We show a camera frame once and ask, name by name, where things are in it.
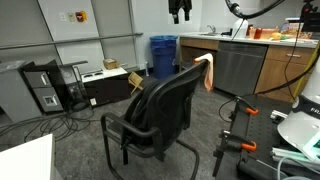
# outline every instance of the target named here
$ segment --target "chair leg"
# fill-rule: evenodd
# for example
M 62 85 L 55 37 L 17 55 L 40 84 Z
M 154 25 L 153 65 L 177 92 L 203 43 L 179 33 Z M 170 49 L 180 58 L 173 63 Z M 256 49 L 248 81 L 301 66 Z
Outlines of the chair leg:
M 192 146 L 186 144 L 185 142 L 183 142 L 181 140 L 176 140 L 176 142 L 178 144 L 180 144 L 181 146 L 183 146 L 183 147 L 189 149 L 190 151 L 192 151 L 194 153 L 194 155 L 196 156 L 196 163 L 194 165 L 192 176 L 190 178 L 190 180 L 194 180 L 196 178 L 196 176 L 197 176 L 198 168 L 199 168 L 199 162 L 200 162 L 199 153 L 195 148 L 193 148 Z
M 108 137 L 106 137 L 106 136 L 104 135 L 104 136 L 103 136 L 103 139 L 104 139 L 104 144 L 105 144 L 105 149 L 106 149 L 108 167 L 109 167 L 111 173 L 114 175 L 114 177 L 116 177 L 118 180 L 123 180 L 123 178 L 117 173 L 117 171 L 114 169 L 114 167 L 113 167 L 112 164 L 111 164 Z

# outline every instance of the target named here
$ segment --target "faucet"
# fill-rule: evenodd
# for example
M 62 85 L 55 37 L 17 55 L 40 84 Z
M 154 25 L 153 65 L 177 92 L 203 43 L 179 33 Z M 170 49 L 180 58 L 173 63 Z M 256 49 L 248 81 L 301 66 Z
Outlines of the faucet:
M 214 25 L 207 25 L 207 27 L 211 29 L 211 33 L 216 33 L 216 27 Z

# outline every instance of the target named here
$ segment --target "black cable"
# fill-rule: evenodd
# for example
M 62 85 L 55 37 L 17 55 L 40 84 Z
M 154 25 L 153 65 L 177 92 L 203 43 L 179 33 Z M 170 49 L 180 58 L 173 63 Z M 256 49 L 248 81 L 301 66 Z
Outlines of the black cable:
M 91 124 L 91 122 L 88 121 L 88 124 L 85 127 L 83 127 L 82 129 L 77 129 L 77 131 L 82 131 L 82 130 L 86 129 L 90 124 Z
M 52 121 L 52 119 L 50 119 L 49 121 L 43 123 L 41 126 L 40 126 L 40 132 L 41 132 L 41 136 L 43 136 L 43 134 L 45 133 L 45 130 L 47 129 L 48 125 L 50 124 L 50 122 Z
M 57 116 L 53 116 L 53 117 L 47 117 L 47 118 L 43 118 L 43 117 L 38 117 L 38 118 L 31 118 L 31 119 L 27 119 L 27 120 L 23 120 L 23 121 L 20 121 L 20 122 L 17 122 L 15 124 L 9 124 L 9 125 L 6 125 L 6 126 L 1 126 L 1 128 L 5 128 L 5 127 L 11 127 L 11 126 L 16 126 L 16 125 L 20 125 L 20 124 L 28 124 L 28 123 L 33 123 L 33 122 L 37 122 L 37 121 L 43 121 L 43 120 L 48 120 L 48 119 L 53 119 L 53 118 L 58 118 L 58 117 L 62 117 L 64 116 L 65 114 L 61 115 L 57 115 Z
M 227 101 L 227 102 L 225 102 L 225 103 L 223 103 L 221 106 L 220 106 L 220 108 L 219 108 L 219 116 L 220 116 L 220 118 L 223 120 L 223 121 L 225 121 L 225 122 L 231 122 L 231 121 L 229 121 L 229 120 L 226 120 L 226 119 L 224 119 L 223 117 L 222 117 L 222 115 L 221 115 L 221 109 L 225 106 L 225 105 L 227 105 L 228 103 L 230 103 L 230 102 L 232 102 L 232 101 L 234 101 L 235 100 L 235 98 L 234 99 L 231 99 L 231 100 L 229 100 L 229 101 Z
M 37 127 L 39 127 L 41 123 L 43 123 L 43 122 L 40 121 L 40 123 L 39 123 L 37 126 L 35 126 L 26 136 L 24 136 L 24 142 L 27 142 L 28 136 L 29 136 L 35 129 L 37 129 Z
M 291 60 L 292 60 L 292 57 L 293 57 L 294 52 L 295 52 L 296 47 L 297 47 L 297 42 L 298 42 L 298 38 L 299 38 L 300 26 L 301 26 L 301 21 L 299 22 L 298 32 L 297 32 L 297 35 L 296 35 L 296 41 L 294 42 L 294 46 L 293 46 L 293 49 L 292 49 L 292 54 L 291 54 L 290 59 L 289 59 L 289 61 L 287 62 L 286 67 L 285 67 L 285 69 L 284 69 L 284 77 L 285 77 L 285 79 L 286 79 L 286 83 L 288 83 L 287 69 L 288 69 L 288 66 L 289 66 L 289 64 L 290 64 L 290 62 L 291 62 Z M 290 86 L 288 86 L 288 89 L 289 89 L 289 93 L 290 93 L 291 98 L 294 100 L 295 98 L 294 98 L 294 96 L 293 96 L 293 94 L 292 94 L 292 91 L 291 91 Z
M 62 118 L 61 119 L 61 121 L 63 122 L 63 124 L 65 124 L 67 127 L 68 127 L 68 125 L 66 124 L 66 122 L 64 121 L 64 118 Z M 64 137 L 66 134 L 68 134 L 69 133 L 69 131 L 70 131 L 70 129 L 69 128 L 67 128 L 68 129 L 68 131 L 64 131 L 63 133 L 61 133 L 59 136 L 55 136 L 55 138 L 56 138 L 56 141 L 57 141 L 57 139 L 58 138 L 60 138 L 60 137 Z
M 54 132 L 54 131 L 56 131 L 57 129 L 59 129 L 61 126 L 64 125 L 64 123 L 62 122 L 58 127 L 56 127 L 56 128 L 54 129 L 54 126 L 55 126 L 58 122 L 61 122 L 61 119 L 59 119 L 58 121 L 56 121 L 56 122 L 50 127 L 50 129 L 49 129 L 49 134 L 52 133 L 52 132 Z
M 291 84 L 295 83 L 295 82 L 298 81 L 300 78 L 302 78 L 303 76 L 305 76 L 307 73 L 310 72 L 310 70 L 316 65 L 316 63 L 317 63 L 317 61 L 318 61 L 318 58 L 319 58 L 319 55 L 320 55 L 320 54 L 319 54 L 319 52 L 318 52 L 318 55 L 317 55 L 316 59 L 313 61 L 313 63 L 311 64 L 311 66 L 310 66 L 306 71 L 304 71 L 304 72 L 303 72 L 302 74 L 300 74 L 299 76 L 293 78 L 292 80 L 288 81 L 287 83 L 284 83 L 284 84 L 282 84 L 282 85 L 280 85 L 280 86 L 277 86 L 277 87 L 274 87 L 274 88 L 271 88 L 271 89 L 268 89 L 268 90 L 265 90 L 265 91 L 260 91 L 260 92 L 258 92 L 258 93 L 253 93 L 253 94 L 246 94 L 246 95 L 242 95 L 242 96 L 240 96 L 240 97 L 251 96 L 251 95 L 259 95 L 259 94 L 267 94 L 267 93 L 270 93 L 270 92 L 273 92 L 273 91 L 276 91 L 276 90 L 280 90 L 280 89 L 285 88 L 285 87 L 287 87 L 287 86 L 290 86 Z M 231 99 L 231 100 L 223 103 L 223 104 L 220 106 L 220 108 L 219 108 L 219 116 L 220 116 L 220 118 L 221 118 L 222 120 L 224 120 L 224 121 L 226 121 L 226 122 L 230 122 L 230 121 L 225 120 L 225 119 L 221 116 L 220 111 L 221 111 L 221 109 L 222 109 L 223 106 L 225 106 L 226 104 L 230 103 L 230 102 L 233 101 L 233 100 L 235 100 L 235 99 Z
M 279 89 L 279 91 L 281 91 L 283 94 L 285 94 L 285 95 L 287 95 L 287 96 L 291 97 L 291 96 L 290 96 L 290 94 L 288 94 L 287 92 L 284 92 L 282 89 Z
M 245 21 L 245 19 L 242 19 L 242 22 L 241 22 L 241 24 L 240 24 L 240 26 L 239 26 L 236 34 L 234 34 L 234 36 L 233 36 L 232 39 L 231 39 L 231 42 L 232 42 L 232 41 L 234 40 L 234 38 L 237 36 L 237 34 L 238 34 L 239 30 L 241 29 L 241 26 L 242 26 L 242 24 L 243 24 L 244 21 Z
M 68 119 L 66 119 L 65 123 L 66 123 L 66 125 L 67 125 L 67 127 L 68 127 L 68 131 L 66 131 L 67 133 L 66 133 L 63 137 L 61 137 L 60 139 L 59 139 L 59 137 L 57 137 L 57 138 L 56 138 L 56 142 L 61 141 L 62 139 L 65 139 L 65 138 L 71 136 L 73 133 L 76 132 L 76 129 L 73 129 L 73 128 L 72 128 L 74 122 L 73 122 L 73 121 L 71 121 L 71 122 L 72 122 L 72 124 L 71 124 L 71 126 L 69 127 Z

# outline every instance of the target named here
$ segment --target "sink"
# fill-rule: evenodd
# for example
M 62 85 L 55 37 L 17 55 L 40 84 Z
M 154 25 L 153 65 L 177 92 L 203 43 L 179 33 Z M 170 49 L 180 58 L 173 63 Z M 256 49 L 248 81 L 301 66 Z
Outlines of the sink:
M 220 33 L 205 33 L 205 34 L 200 34 L 202 36 L 220 36 Z

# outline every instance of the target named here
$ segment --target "white table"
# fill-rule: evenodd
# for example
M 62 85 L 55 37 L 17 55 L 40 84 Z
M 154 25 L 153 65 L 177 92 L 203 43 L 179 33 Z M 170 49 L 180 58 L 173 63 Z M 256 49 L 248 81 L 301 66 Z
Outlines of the white table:
M 1 180 L 62 180 L 54 166 L 52 134 L 0 153 Z
M 115 69 L 107 70 L 103 66 L 103 67 L 101 67 L 101 69 L 102 69 L 102 71 L 101 71 L 102 74 L 101 75 L 95 75 L 95 73 L 99 73 L 99 72 L 82 74 L 81 75 L 82 82 L 86 83 L 86 82 L 91 82 L 91 81 L 104 79 L 104 78 L 108 78 L 108 77 L 112 77 L 112 76 L 118 76 L 118 75 L 122 75 L 122 74 L 126 74 L 127 73 L 127 71 L 124 70 L 122 67 L 118 67 L 118 68 L 115 68 Z

